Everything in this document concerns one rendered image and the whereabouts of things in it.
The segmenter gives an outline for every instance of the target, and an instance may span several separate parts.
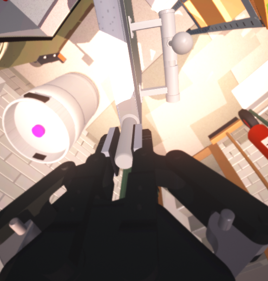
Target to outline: red fire extinguisher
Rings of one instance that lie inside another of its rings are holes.
[[[268,128],[259,124],[257,119],[246,109],[240,110],[238,115],[243,123],[250,128],[248,139],[268,159]]]

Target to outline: pink circle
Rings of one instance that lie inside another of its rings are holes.
[[[36,136],[38,138],[41,138],[45,134],[45,129],[41,125],[35,125],[32,128],[32,133],[33,133],[34,136]]]

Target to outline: white cylinder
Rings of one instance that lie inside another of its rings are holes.
[[[18,235],[23,235],[26,232],[26,226],[17,217],[10,221],[9,227],[12,228]]]
[[[165,73],[165,84],[167,87],[166,101],[178,102],[180,100],[179,93],[179,71],[177,64],[177,54],[173,51],[169,42],[176,34],[175,10],[163,10],[159,12],[162,26],[161,40],[163,51],[163,63]]]
[[[133,125],[137,124],[137,121],[128,117],[124,119],[121,127],[121,135],[119,137],[115,163],[121,169],[129,169],[132,167],[133,156],[131,152]]]
[[[80,73],[64,74],[8,104],[2,118],[13,147],[30,160],[61,160],[96,112],[99,94]]]

